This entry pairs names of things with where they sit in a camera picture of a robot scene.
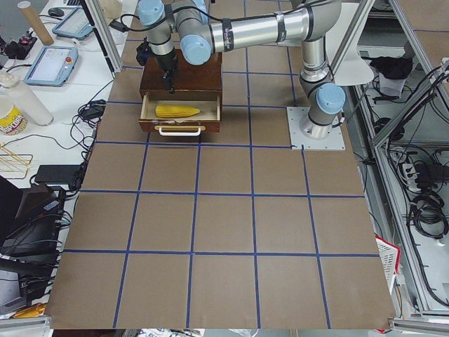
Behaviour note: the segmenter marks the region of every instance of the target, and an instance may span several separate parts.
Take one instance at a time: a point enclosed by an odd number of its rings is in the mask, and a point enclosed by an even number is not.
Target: drawer handle
[[[159,135],[161,136],[180,136],[180,137],[195,137],[201,134],[201,130],[204,130],[204,126],[199,126],[194,132],[179,132],[179,131],[169,131],[165,132],[162,126],[156,126],[155,129],[159,131]]]

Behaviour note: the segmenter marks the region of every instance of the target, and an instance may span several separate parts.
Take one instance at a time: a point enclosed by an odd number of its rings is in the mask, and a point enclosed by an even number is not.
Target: white handle
[[[162,127],[158,128],[159,135],[161,136],[199,136],[201,133],[201,127],[198,127],[198,130],[196,132],[164,132],[162,131]]]

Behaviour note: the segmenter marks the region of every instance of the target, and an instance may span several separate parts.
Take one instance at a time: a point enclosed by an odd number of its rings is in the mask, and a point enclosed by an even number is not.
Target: white bottle
[[[36,124],[41,126],[51,124],[53,115],[19,77],[7,72],[1,73],[0,86],[6,88],[6,95],[13,100],[14,105],[31,117]]]

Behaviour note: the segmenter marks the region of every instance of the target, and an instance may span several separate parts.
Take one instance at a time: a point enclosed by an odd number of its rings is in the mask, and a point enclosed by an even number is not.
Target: open drawer
[[[158,105],[186,105],[200,112],[194,116],[160,119],[156,116]],[[216,100],[152,100],[143,98],[139,124],[145,132],[159,132],[163,136],[199,136],[205,132],[220,131],[220,97]]]

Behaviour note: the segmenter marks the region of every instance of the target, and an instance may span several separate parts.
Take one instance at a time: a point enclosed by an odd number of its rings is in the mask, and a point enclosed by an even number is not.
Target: wooden box
[[[214,53],[203,65],[190,65],[176,50],[177,74],[175,93],[169,93],[162,82],[163,71],[155,59],[145,65],[140,82],[142,113],[139,124],[143,131],[158,131],[179,136],[197,136],[200,132],[219,132],[222,111],[222,55]],[[197,107],[200,113],[188,118],[158,119],[157,105],[187,105]]]

